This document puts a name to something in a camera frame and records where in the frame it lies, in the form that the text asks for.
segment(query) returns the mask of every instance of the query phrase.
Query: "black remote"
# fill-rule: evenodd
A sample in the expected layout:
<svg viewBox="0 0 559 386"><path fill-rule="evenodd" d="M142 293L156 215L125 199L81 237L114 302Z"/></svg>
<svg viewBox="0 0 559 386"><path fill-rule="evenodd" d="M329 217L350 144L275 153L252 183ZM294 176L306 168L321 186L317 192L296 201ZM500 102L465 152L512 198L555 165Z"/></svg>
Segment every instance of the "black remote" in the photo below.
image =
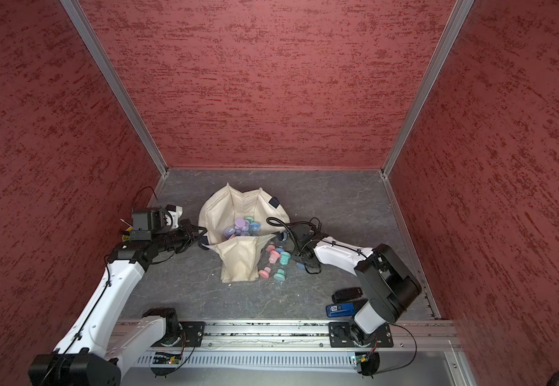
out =
<svg viewBox="0 0 559 386"><path fill-rule="evenodd" d="M333 303L344 303L345 301L358 299L363 295L363 291L359 287L351 287L349 289L340 289L335 291L331 300Z"/></svg>

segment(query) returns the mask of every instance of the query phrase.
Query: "metal corner post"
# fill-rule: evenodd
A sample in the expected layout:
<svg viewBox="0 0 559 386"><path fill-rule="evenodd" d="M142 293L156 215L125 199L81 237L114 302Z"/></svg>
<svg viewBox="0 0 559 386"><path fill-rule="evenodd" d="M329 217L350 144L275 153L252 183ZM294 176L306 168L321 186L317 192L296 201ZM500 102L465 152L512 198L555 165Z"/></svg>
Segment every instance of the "metal corner post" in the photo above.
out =
<svg viewBox="0 0 559 386"><path fill-rule="evenodd" d="M396 222L398 223L399 233L402 236L402 240L404 241L404 245L406 245L406 250L408 251L408 258L412 261L414 267L417 268L417 280L421 282L423 286L423 291L425 292L425 296L427 296L428 301L430 302L430 308L432 309L432 314L437 319L442 319L443 315L438 310L438 306L436 305L436 301L434 300L434 296L432 296L430 284L428 283L428 279L425 277L425 272L423 272L423 267L421 266L421 261L417 255L417 250L415 249L415 245L412 243L412 239L410 237L410 232L406 227L406 222L404 221L404 216L402 216L402 211L399 208L398 199L395 197L395 193L393 193L393 189L391 187L391 182L389 178L383 175L383 185L384 190L387 193L387 197L389 197L389 203L391 204L391 210L393 211L393 216L396 218Z"/></svg>
<svg viewBox="0 0 559 386"><path fill-rule="evenodd" d="M473 2L474 0L457 0L453 6L447 25L445 26L443 34L440 36L440 40L436 45L430 64L425 70L419 89L417 89L415 99L412 101L410 109L408 109L404 123L399 130L398 137L389 152L389 156L386 161L384 161L384 176L389 177L391 174L391 169L393 168L393 165L395 165L395 162L402 151L402 147L404 147L404 144L406 143L408 135L410 135L410 131L412 130L412 127L415 124L423 104L425 104L425 100L434 86L434 83L436 82L438 73L440 73L444 62L449 55L449 51L451 51L451 47L455 42L457 34L460 32L464 20L466 20L466 16L469 14L470 7L472 7Z"/></svg>
<svg viewBox="0 0 559 386"><path fill-rule="evenodd" d="M117 75L115 68L112 66L108 55L99 42L99 39L84 14L82 7L78 3L78 0L61 0L61 4L63 4L65 11L82 37L91 56L95 59L97 66L104 74L112 92L115 94L117 100L121 104L121 107L123 107L123 111L129 118L129 121L136 130L136 133L138 133L138 136L140 137L146 150L149 152L149 155L153 159L153 162L157 166L160 174L162 176L166 175L168 172L168 166L164 161L164 158L161 156L160 150L153 141L153 138L147 130L147 126L144 124L142 117L138 114L134 102L129 97L123 82Z"/></svg>

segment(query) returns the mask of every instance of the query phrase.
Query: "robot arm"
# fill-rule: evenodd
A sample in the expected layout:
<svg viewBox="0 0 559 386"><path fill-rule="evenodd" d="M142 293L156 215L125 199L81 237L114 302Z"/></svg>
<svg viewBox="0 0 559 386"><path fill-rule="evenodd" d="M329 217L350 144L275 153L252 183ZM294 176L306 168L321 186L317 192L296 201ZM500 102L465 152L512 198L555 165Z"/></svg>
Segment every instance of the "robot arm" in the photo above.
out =
<svg viewBox="0 0 559 386"><path fill-rule="evenodd" d="M107 259L97 289L78 319L51 354L36 356L29 367L34 386L118 385L144 352L162 339L180 339L174 309L146 312L137 328L108 347L110 334L136 284L160 252L181 253L206 233L168 205L132 213L129 240L118 243Z"/></svg>
<svg viewBox="0 0 559 386"><path fill-rule="evenodd" d="M292 237L298 244L296 260L306 267L319 269L320 263L329 264L359 278L368 302L351 320L351 336L358 345L369 344L372 333L385 321L395 323L422 291L419 281L388 245L361 248L315 230L304 231L303 227Z"/></svg>

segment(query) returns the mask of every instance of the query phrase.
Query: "black mounting plate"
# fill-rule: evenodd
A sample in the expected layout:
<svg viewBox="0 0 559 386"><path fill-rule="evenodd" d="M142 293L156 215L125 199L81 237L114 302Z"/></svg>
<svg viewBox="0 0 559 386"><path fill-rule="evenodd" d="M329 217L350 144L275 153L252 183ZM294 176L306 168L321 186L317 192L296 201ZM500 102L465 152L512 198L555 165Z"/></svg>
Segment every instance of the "black mounting plate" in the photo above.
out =
<svg viewBox="0 0 559 386"><path fill-rule="evenodd" d="M200 347L204 337L205 322L181 322L185 331L185 347Z"/></svg>
<svg viewBox="0 0 559 386"><path fill-rule="evenodd" d="M351 338L351 328L348 322L330 322L329 341L331 347L356 347ZM378 347L393 347L393 337L388 323L384 323L376 329L376 343ZM375 342L372 342L368 347L374 347L374 344Z"/></svg>

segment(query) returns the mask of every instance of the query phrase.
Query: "canvas bag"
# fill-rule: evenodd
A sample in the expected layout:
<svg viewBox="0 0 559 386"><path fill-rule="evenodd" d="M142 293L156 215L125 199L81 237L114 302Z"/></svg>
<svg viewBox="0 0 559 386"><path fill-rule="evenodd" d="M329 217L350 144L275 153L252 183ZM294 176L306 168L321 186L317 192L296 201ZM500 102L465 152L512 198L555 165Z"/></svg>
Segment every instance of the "canvas bag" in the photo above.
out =
<svg viewBox="0 0 559 386"><path fill-rule="evenodd" d="M226 240L225 228L238 217L251 216L260 223L258 236L237 236ZM222 282L242 282L258 278L258 261L262 248L273 238L273 232L284 230L267 224L268 217L288 223L290 218L275 197L262 188L241 193L229 184L219 189L200 210L198 226L207 229L208 249L220 255Z"/></svg>

